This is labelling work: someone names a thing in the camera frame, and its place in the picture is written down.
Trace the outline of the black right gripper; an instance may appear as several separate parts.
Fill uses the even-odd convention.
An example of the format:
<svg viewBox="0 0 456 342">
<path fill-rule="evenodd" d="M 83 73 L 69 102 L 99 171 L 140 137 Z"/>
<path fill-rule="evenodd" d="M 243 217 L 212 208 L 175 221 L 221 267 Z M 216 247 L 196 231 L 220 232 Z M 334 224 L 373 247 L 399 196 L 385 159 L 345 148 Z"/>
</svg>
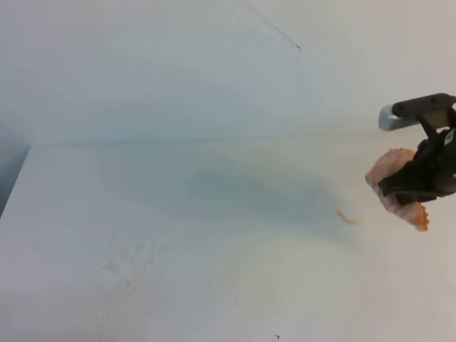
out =
<svg viewBox="0 0 456 342">
<path fill-rule="evenodd" d="M 427 139 L 418 145 L 416 162 L 407 162 L 378 183 L 382 196 L 392 195 L 400 205 L 408 205 L 455 193 L 455 109 L 442 112 L 446 124 L 437 126 L 441 131 L 432 125 L 435 116 L 438 114 L 418 118 Z"/>
</svg>

